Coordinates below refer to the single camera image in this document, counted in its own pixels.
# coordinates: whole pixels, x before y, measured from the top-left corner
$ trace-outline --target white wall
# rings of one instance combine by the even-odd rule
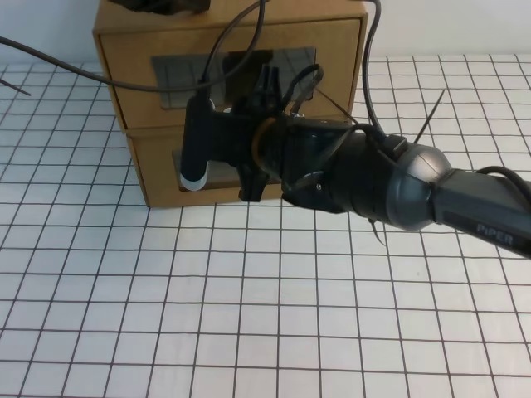
[[[95,60],[91,28],[98,1],[0,0],[0,36],[67,61]],[[382,3],[382,25],[373,46],[375,55],[531,53],[529,0]],[[0,62],[28,59],[19,52],[0,48]]]
[[[98,0],[0,0],[0,36],[69,62],[97,58],[92,26]],[[0,62],[32,59],[0,48]]]

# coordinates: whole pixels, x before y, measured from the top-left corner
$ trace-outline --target white grid paper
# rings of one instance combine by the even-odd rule
[[[421,142],[531,180],[529,60],[377,58],[375,108],[412,139],[447,89]],[[0,75],[32,93],[0,87],[0,396],[531,395],[529,261],[280,201],[149,210],[105,87]]]

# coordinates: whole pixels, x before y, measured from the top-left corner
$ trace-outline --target cardboard box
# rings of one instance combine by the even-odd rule
[[[140,85],[193,85],[223,27],[254,0],[213,0],[210,11],[161,16],[131,12],[101,0],[94,37],[105,74]],[[212,89],[217,109],[245,94],[263,63],[280,67],[281,85],[305,66],[324,68],[319,88],[351,109],[362,58],[367,13],[349,0],[272,0],[268,2],[261,39],[248,67],[237,78]],[[211,78],[231,69],[253,35],[257,12],[246,17],[227,38]],[[186,103],[193,93],[159,95],[110,88],[119,123],[149,206],[183,206],[237,201],[234,172],[214,167],[207,189],[186,192],[178,183],[178,151],[183,136]],[[301,111],[306,117],[342,119],[323,96],[314,93]],[[278,186],[265,197],[278,197]]]

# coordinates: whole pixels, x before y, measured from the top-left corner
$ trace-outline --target black wire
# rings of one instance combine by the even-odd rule
[[[202,81],[208,81],[208,77],[210,76],[210,70],[212,69],[212,63],[214,61],[214,57],[217,55],[219,50],[222,47],[223,42],[227,39],[228,35],[234,30],[234,28],[241,22],[243,18],[245,18],[247,15],[249,15],[251,12],[256,10],[258,7],[260,7],[260,11],[258,14],[258,21],[256,22],[256,29],[255,29],[255,35],[252,38],[250,46],[253,46],[253,48],[256,46],[256,43],[258,42],[258,39],[260,38],[260,34],[262,31],[262,27],[264,25],[264,19],[265,19],[265,11],[266,11],[266,3],[270,0],[259,0],[258,2],[255,2],[251,4],[248,8],[240,12],[236,18],[234,18],[231,23],[229,23],[225,29],[223,29],[223,32],[221,35],[219,35],[216,39],[216,43],[214,43],[214,46],[212,47],[210,54],[207,59],[207,64],[205,65],[205,69],[202,73]],[[240,62],[247,62],[248,58],[242,59]]]
[[[321,80],[324,77],[324,71],[323,68],[321,68],[319,65],[317,65],[317,71],[314,73],[314,77],[312,80],[304,87],[300,94],[297,96],[297,99],[293,103],[293,106],[291,107],[290,114],[298,114],[300,111],[300,107],[302,104],[308,99],[308,97],[312,94],[314,89],[319,85]]]
[[[501,174],[506,177],[519,190],[531,206],[531,186],[516,172],[501,166],[485,167],[477,171],[479,174]]]
[[[281,107],[280,109],[284,111],[288,104],[291,101],[291,98],[293,97],[293,93],[295,92],[295,87],[308,75],[316,72],[320,69],[319,64],[313,64],[310,66],[306,66],[301,72],[297,74],[297,76],[291,81],[290,86],[288,87],[288,90],[285,92],[284,97],[282,97]]]
[[[371,56],[371,46],[373,45],[374,35],[378,29],[380,23],[380,16],[382,15],[382,4],[380,0],[354,0],[358,2],[371,2],[376,6],[376,12],[374,13],[373,24],[368,30],[367,41],[365,42],[365,49],[363,50],[362,60],[362,82],[363,82],[363,97],[365,98],[365,105],[367,106],[368,118],[378,130],[383,131],[382,125],[378,121],[376,112],[374,111],[373,100],[371,99],[371,91],[368,85],[368,62]]]
[[[213,85],[218,85],[220,83],[225,82],[226,79],[228,79],[228,78],[234,76],[236,73],[238,73],[240,71],[240,69],[249,60],[249,57],[251,56],[252,52],[256,48],[256,44],[258,43],[258,40],[259,40],[260,34],[261,34],[261,30],[262,30],[262,27],[264,25],[266,0],[260,0],[259,4],[261,6],[260,7],[261,12],[260,12],[260,15],[259,15],[259,18],[258,18],[258,23],[256,24],[255,34],[254,34],[254,36],[253,36],[253,38],[251,40],[251,43],[249,44],[249,46],[247,47],[247,49],[245,51],[245,55],[243,56],[243,58],[241,58],[240,62],[238,62],[238,64],[231,71],[229,71],[225,75],[220,76],[218,79],[215,79],[215,80],[210,81],[210,82],[200,83],[198,85],[190,85],[190,86],[186,86],[186,87],[176,87],[176,88],[171,88],[171,89],[160,89],[158,87],[153,87],[153,86],[149,86],[149,85],[135,85],[135,84],[126,83],[126,82],[123,82],[123,81],[107,79],[105,77],[96,75],[94,73],[87,72],[86,70],[82,70],[80,68],[76,68],[75,66],[67,64],[64,61],[58,60],[58,59],[54,58],[53,56],[49,56],[49,55],[47,55],[47,54],[45,54],[43,52],[35,50],[34,48],[31,48],[29,46],[25,46],[22,43],[7,39],[6,37],[1,37],[0,36],[0,44],[2,44],[4,46],[9,46],[9,47],[15,48],[15,49],[17,49],[19,51],[26,52],[27,54],[29,54],[31,56],[35,56],[36,58],[39,58],[39,59],[41,59],[41,60],[43,60],[45,62],[48,62],[50,64],[58,66],[58,67],[60,67],[60,68],[62,68],[64,70],[68,70],[69,72],[75,73],[77,75],[86,77],[87,79],[95,80],[95,81],[98,81],[98,82],[103,83],[105,85],[110,85],[112,87],[117,87],[117,88],[120,88],[120,89],[133,90],[133,91],[142,91],[142,92],[146,92],[146,93],[180,93],[180,92],[185,92],[185,91],[203,90],[203,89],[207,89],[209,87],[212,87]],[[235,20],[240,21],[244,16],[246,16],[251,11],[252,10],[249,11],[249,8],[247,8],[246,10],[244,10],[243,12],[238,14],[238,16],[236,16]]]

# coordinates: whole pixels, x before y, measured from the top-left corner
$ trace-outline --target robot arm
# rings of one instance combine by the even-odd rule
[[[405,231],[435,222],[531,258],[526,191],[507,178],[456,170],[441,151],[368,124],[287,115],[273,75],[265,68],[255,92],[229,114],[213,110],[206,91],[190,100],[182,182],[200,189],[208,161],[224,161],[238,170],[244,201],[259,201],[275,179],[294,206],[353,211]]]

